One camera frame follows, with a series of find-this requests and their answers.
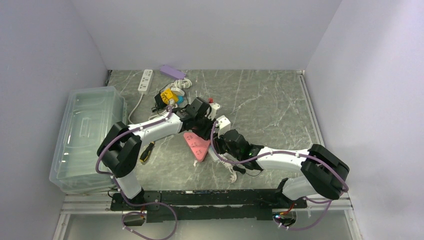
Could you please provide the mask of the pink triangular power strip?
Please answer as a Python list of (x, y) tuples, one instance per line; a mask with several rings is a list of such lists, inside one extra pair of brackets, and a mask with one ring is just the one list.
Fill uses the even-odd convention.
[(193, 132), (185, 132), (183, 134), (183, 138), (193, 153), (196, 161), (202, 162), (208, 154), (211, 144), (210, 140), (204, 140)]

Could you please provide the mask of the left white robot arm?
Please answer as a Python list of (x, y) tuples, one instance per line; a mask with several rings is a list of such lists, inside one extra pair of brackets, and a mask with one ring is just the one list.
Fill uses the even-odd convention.
[(96, 172), (112, 179), (129, 209), (139, 209), (144, 203), (144, 189), (138, 182), (135, 167), (141, 148), (185, 131), (209, 140), (219, 109), (217, 103), (204, 102), (183, 108), (167, 106), (164, 115), (143, 123), (116, 122), (97, 150)]

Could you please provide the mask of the black power adapter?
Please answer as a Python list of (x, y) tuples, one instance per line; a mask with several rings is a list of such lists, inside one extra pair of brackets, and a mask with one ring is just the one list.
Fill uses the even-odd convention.
[(233, 166), (232, 166), (232, 169), (233, 169), (235, 172), (239, 172), (239, 173), (241, 173), (242, 175), (244, 175), (244, 174), (246, 173), (246, 169), (245, 169), (245, 168), (242, 168), (242, 167), (239, 167), (238, 165), (233, 165)]

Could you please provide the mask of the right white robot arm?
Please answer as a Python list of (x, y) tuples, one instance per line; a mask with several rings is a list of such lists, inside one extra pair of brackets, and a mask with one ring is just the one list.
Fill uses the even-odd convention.
[(346, 183), (350, 168), (340, 158), (320, 144), (307, 149), (282, 150), (251, 144), (237, 130), (219, 135), (210, 133), (211, 147), (217, 157), (231, 165), (242, 165), (248, 170), (284, 170), (299, 173), (299, 177), (281, 182), (275, 194), (276, 203), (289, 207), (301, 197), (319, 194), (337, 200), (349, 191)]

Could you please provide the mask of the white long power strip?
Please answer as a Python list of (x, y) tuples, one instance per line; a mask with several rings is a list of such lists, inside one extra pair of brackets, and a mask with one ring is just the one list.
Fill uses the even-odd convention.
[(213, 161), (213, 162), (215, 162), (215, 163), (219, 163), (219, 162), (221, 162), (221, 161), (222, 161), (222, 160), (219, 158), (219, 156), (215, 154), (215, 152), (213, 151), (213, 148), (212, 148), (211, 146), (210, 146), (210, 147), (209, 147), (209, 149), (208, 149), (208, 154), (210, 155), (210, 157), (211, 157), (211, 159), (212, 159), (212, 161)]

